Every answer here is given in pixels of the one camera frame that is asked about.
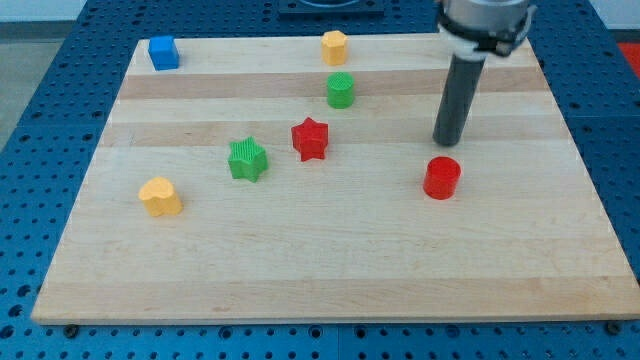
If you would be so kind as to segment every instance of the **yellow hexagonal block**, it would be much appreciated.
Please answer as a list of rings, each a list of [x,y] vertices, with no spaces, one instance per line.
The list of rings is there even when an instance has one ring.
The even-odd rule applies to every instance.
[[[176,215],[182,211],[182,202],[173,184],[163,177],[155,177],[144,184],[138,198],[151,216]]]
[[[340,30],[327,31],[322,36],[322,60],[327,65],[342,65],[347,61],[347,36]]]

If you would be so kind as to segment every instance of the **toy block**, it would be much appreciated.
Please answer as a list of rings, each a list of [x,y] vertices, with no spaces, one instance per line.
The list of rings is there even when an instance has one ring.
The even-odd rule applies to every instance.
[[[151,216],[176,215],[182,211],[182,202],[173,184],[163,177],[147,181],[138,192],[138,198]]]
[[[337,72],[327,78],[327,103],[335,109],[345,109],[355,100],[354,80],[351,74]]]
[[[427,165],[427,175],[422,188],[432,198],[446,200],[455,193],[460,174],[462,169],[452,158],[446,156],[433,158]]]
[[[157,71],[177,69],[180,64],[180,54],[173,36],[170,35],[149,39],[149,56]]]
[[[229,168],[234,179],[258,181],[260,173],[267,170],[267,153],[252,136],[239,142],[231,142]]]
[[[300,161],[324,159],[329,144],[329,124],[315,122],[308,117],[300,125],[291,128],[293,148],[300,152]]]
[[[347,61],[347,36],[342,31],[327,31],[322,36],[322,60],[330,66]]]

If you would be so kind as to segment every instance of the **blue pegboard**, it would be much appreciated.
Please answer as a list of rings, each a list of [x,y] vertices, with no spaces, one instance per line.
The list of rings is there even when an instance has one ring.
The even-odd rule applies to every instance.
[[[640,275],[640,81],[586,0],[537,1],[530,36]],[[89,0],[0,154],[0,359],[640,359],[640,322],[62,327],[31,320],[140,38],[433,32],[431,0],[280,19],[276,1]]]

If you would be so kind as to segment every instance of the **wooden board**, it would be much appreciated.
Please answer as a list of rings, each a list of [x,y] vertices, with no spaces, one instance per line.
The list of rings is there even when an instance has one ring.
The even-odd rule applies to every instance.
[[[450,53],[436,35],[177,40],[155,72],[141,41],[40,292],[44,324],[522,321],[635,318],[640,289],[532,49],[491,57],[463,141],[431,140]],[[327,106],[325,79],[356,80]],[[300,162],[290,127],[330,125]],[[270,168],[231,178],[253,135]],[[421,184],[456,158],[454,198]],[[149,217],[150,178],[184,211]]]

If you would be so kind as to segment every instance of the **blue block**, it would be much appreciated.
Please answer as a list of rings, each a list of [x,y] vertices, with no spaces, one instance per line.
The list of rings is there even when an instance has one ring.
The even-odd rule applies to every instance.
[[[158,71],[177,69],[180,64],[180,54],[171,35],[149,39],[149,55],[153,67]]]

